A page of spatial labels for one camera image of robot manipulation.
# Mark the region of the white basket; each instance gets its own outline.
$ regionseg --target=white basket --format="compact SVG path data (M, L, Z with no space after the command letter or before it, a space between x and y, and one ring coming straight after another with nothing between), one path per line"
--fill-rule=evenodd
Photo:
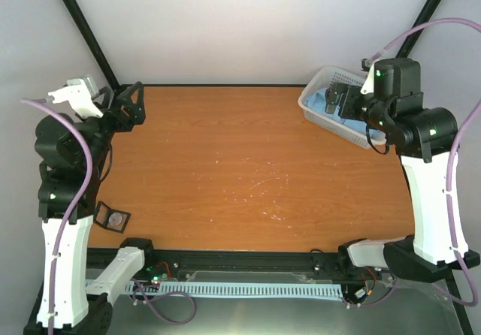
M362 86L365 79L355 74L351 74L341 68L334 66L324 66L321 71L317 73L316 76L309 82L306 88L302 91L301 97L298 99L298 104L304 111L304 117L316 125L328 129L330 132L334 132L346 140L355 143L356 145L363 147L365 149L371 148L368 143L368 139L365 134L359 134L358 132L352 130L351 128L343 125L342 123L336 122L320 113L311 110L305 105L307 98L316 93L320 89L329 87L333 82L342 82L349 85ZM373 145L382 145L386 142L386 136L384 133L380 132L375 134L372 138Z

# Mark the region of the small black square object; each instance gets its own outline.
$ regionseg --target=small black square object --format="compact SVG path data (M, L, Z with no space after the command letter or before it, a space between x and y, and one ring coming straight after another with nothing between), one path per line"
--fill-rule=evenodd
M114 232L124 232L130 213L110 208L105 202L99 201L93 214L93 221L101 228Z

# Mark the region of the scratch on table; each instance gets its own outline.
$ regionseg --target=scratch on table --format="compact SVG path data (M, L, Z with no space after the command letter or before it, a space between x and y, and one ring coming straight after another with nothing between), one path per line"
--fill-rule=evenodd
M249 190L252 190L252 189L255 189L257 186L263 184L263 183L268 183L269 181L273 181L273 180L280 180L280 177L275 177L275 178L272 178L272 179L269 179L269 180L264 180L264 181L261 181L260 183L256 183L253 187L251 187Z

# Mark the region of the wooden tabletop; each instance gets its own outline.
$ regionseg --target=wooden tabletop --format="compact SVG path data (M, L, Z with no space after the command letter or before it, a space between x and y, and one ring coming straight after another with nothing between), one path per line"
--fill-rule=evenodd
M159 249L336 250L413 233L396 155L306 121L301 90L146 88L147 119L114 136L98 195L132 216L123 234L94 225L89 245L147 237Z

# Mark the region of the blue cloth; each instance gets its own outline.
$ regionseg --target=blue cloth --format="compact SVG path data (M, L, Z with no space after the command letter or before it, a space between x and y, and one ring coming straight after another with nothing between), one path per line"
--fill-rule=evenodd
M309 96L305 102L305 105L309 107L311 110L320 113L321 115L333 119L335 122L342 123L343 125L349 127L350 129L358 132L359 134L366 133L366 124L363 121L356 121L354 119L341 119L338 115L339 107L336 108L336 111L333 114L329 114L325 112L325 89L320 89L316 93L313 93ZM378 130L369 130L369 134L371 137L376 136L379 134L380 131Z

